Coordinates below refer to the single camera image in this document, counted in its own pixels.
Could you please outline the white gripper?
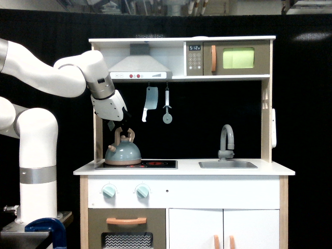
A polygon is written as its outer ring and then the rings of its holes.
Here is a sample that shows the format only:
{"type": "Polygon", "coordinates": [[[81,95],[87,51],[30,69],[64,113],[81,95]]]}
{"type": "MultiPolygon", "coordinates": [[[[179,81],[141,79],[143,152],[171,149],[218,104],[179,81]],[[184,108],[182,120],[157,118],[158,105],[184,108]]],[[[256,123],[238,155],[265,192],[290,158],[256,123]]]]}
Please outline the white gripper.
{"type": "Polygon", "coordinates": [[[107,126],[110,131],[116,129],[116,122],[121,121],[121,135],[128,135],[132,115],[127,111],[126,104],[118,90],[109,98],[98,100],[91,95],[91,102],[95,113],[101,118],[109,120],[107,126]]]}

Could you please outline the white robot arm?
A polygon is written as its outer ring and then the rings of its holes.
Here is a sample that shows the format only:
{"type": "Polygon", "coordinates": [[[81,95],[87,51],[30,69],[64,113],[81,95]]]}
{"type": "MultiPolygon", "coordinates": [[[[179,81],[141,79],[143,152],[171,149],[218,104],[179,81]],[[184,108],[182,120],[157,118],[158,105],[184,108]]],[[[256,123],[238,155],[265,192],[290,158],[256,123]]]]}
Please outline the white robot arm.
{"type": "MultiPolygon", "coordinates": [[[[90,50],[59,59],[53,66],[40,61],[24,46],[1,40],[1,73],[11,75],[45,93],[66,98],[90,90],[96,114],[111,129],[122,121],[126,105],[115,89],[101,52],[90,50]]],[[[58,122],[43,108],[21,112],[1,98],[1,132],[19,140],[20,214],[28,224],[40,218],[55,218],[57,210],[58,122]]]]}

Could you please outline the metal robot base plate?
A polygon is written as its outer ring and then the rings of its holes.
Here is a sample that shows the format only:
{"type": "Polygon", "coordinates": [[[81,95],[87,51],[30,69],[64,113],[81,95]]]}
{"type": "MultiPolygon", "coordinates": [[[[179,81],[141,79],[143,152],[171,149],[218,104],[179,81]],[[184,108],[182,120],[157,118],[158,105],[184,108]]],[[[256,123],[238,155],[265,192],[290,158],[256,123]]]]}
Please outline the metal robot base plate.
{"type": "MultiPolygon", "coordinates": [[[[71,211],[60,212],[55,217],[67,228],[73,221],[71,211]]],[[[51,232],[24,232],[27,224],[14,221],[1,230],[1,248],[53,248],[51,232]]]]}

